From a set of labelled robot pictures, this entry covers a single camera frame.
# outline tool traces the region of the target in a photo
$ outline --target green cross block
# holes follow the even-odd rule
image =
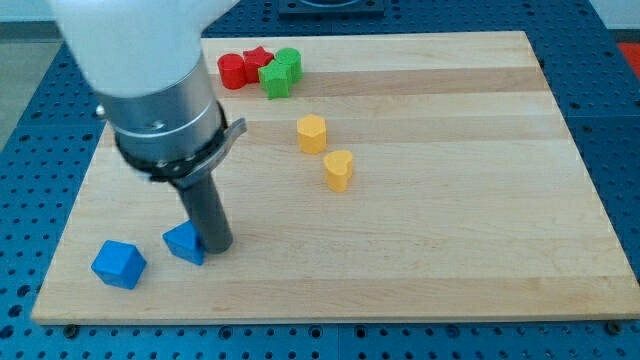
[[[275,58],[278,63],[287,65],[291,68],[292,84],[295,84],[302,79],[302,57],[298,50],[294,48],[280,49],[280,51],[276,53]]]
[[[260,87],[267,92],[269,99],[289,97],[291,84],[291,68],[272,61],[267,66],[258,69]]]

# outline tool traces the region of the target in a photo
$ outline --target wooden table surface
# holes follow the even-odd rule
[[[295,47],[289,99],[222,88],[215,61]],[[109,128],[32,317],[42,324],[614,319],[640,288],[521,32],[203,40],[212,81],[249,131],[215,171],[235,234],[197,267],[163,232],[175,191],[138,179]],[[327,119],[354,155],[331,192],[296,120]],[[148,261],[133,291],[90,270],[107,239]]]

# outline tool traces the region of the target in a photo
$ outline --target red block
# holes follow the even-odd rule
[[[227,89],[240,89],[247,84],[244,60],[238,54],[225,54],[218,59],[218,70],[222,85]]]
[[[629,65],[640,78],[640,43],[622,43],[618,44],[620,50],[629,61]]]
[[[244,51],[244,70],[248,83],[260,82],[258,69],[269,65],[273,60],[273,54],[266,51],[262,46],[249,51]]]

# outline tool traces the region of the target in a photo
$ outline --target yellow pentagon block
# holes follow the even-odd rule
[[[327,148],[327,125],[323,117],[310,114],[298,120],[298,144],[307,154],[318,154]]]
[[[329,189],[335,192],[347,190],[353,176],[353,154],[351,151],[332,151],[324,157],[324,179]]]

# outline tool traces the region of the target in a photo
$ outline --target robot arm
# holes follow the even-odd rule
[[[48,1],[125,160],[169,181],[204,248],[225,251],[232,236],[210,171],[246,127],[227,128],[200,33],[238,0]]]

